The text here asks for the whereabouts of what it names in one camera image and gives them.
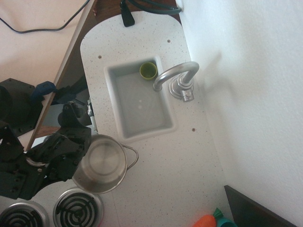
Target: wooden edge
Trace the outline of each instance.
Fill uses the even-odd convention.
[[[71,42],[70,42],[70,44],[69,44],[69,46],[67,48],[67,51],[66,51],[65,56],[63,58],[63,61],[61,63],[61,66],[60,66],[60,68],[58,70],[57,76],[56,76],[56,78],[54,80],[54,84],[55,85],[57,85],[61,81],[62,76],[64,75],[64,72],[66,71],[66,65],[70,61],[70,55],[71,55],[71,53],[73,51],[75,43],[77,42],[79,34],[82,31],[83,25],[85,24],[85,22],[86,22],[86,20],[87,20],[87,18],[89,16],[89,13],[90,12],[92,13],[92,8],[96,5],[96,3],[97,3],[97,0],[91,0],[87,4],[87,6],[83,9],[81,17],[80,17],[79,22],[77,24],[77,27],[75,29],[75,32],[74,32],[74,34],[73,34],[73,36],[71,38]],[[54,93],[51,93],[51,94],[49,94],[49,95],[47,95],[45,97],[45,103],[46,104],[43,106],[43,109],[42,109],[42,111],[40,113],[40,117],[38,119],[37,125],[36,125],[36,127],[34,129],[34,132],[33,132],[32,136],[31,136],[29,142],[28,142],[26,150],[29,150],[32,147],[32,145],[34,143],[34,140],[37,137],[37,134],[38,134],[38,132],[39,132],[41,126],[42,126],[43,120],[45,119],[47,111],[49,110],[49,107],[50,107],[50,105],[51,105],[51,103],[53,101],[54,95],[55,95]]]

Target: cooking pot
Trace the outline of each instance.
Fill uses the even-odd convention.
[[[135,161],[127,166],[124,148],[133,150]],[[92,193],[106,193],[116,188],[124,179],[128,169],[138,161],[138,152],[120,144],[106,135],[93,135],[91,145],[79,163],[72,180],[82,190]]]

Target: burner ring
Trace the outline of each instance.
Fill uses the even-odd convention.
[[[53,209],[56,227],[97,227],[103,218],[99,196],[74,188],[63,193]]]
[[[33,201],[15,203],[0,215],[0,226],[49,227],[45,209]]]

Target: silver faucet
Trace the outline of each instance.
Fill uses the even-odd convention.
[[[175,77],[169,83],[169,91],[175,98],[183,99],[183,102],[189,102],[194,99],[193,77],[198,72],[198,70],[199,64],[195,61],[189,61],[176,65],[169,70],[166,70],[156,78],[153,84],[153,89],[154,91],[161,91],[162,84],[165,81],[180,74],[180,76]]]

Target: sink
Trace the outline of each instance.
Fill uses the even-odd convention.
[[[154,80],[144,80],[139,73],[145,62],[153,62],[158,72],[163,71],[159,56],[105,67],[118,136],[123,141],[168,133],[177,127],[168,86],[155,92]]]

